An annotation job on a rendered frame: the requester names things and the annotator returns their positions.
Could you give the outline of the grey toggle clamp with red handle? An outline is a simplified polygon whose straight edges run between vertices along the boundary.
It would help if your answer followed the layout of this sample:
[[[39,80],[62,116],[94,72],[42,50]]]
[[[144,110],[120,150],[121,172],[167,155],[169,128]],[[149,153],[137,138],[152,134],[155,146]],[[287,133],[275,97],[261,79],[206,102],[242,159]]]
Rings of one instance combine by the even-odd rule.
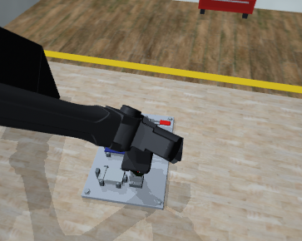
[[[151,121],[153,123],[155,123],[155,122],[160,123],[160,124],[155,123],[157,125],[171,125],[171,122],[168,120],[154,120],[154,119],[150,119],[148,116],[146,116],[146,117],[149,119],[149,121]]]

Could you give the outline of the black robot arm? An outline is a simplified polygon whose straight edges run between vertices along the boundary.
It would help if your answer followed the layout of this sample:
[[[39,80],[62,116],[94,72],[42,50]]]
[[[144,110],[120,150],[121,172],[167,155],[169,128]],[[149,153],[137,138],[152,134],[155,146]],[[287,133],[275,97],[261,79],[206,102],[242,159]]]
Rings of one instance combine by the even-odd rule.
[[[0,83],[0,126],[64,135],[117,152],[136,151],[137,164],[151,165],[153,154],[181,161],[183,137],[122,105],[86,106]]]

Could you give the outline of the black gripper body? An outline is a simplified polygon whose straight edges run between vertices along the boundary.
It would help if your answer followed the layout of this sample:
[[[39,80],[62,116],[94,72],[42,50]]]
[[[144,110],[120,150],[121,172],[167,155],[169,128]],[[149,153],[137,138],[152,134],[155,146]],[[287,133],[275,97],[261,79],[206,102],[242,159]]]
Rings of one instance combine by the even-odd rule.
[[[137,164],[136,162],[136,151],[139,150],[136,147],[132,147],[130,151],[125,151],[123,161],[121,163],[121,169],[123,171],[140,171],[141,174],[148,174],[150,172],[150,165]]]

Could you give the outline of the blue rectangular blank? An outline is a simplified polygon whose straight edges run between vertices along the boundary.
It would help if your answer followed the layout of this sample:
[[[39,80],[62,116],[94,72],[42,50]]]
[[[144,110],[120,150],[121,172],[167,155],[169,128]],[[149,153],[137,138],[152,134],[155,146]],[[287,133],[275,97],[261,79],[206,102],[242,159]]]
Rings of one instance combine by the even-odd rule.
[[[105,153],[110,152],[111,155],[121,155],[121,156],[123,156],[125,154],[125,151],[124,152],[117,152],[117,151],[114,151],[114,150],[110,150],[107,147],[105,148],[104,151],[105,151]]]

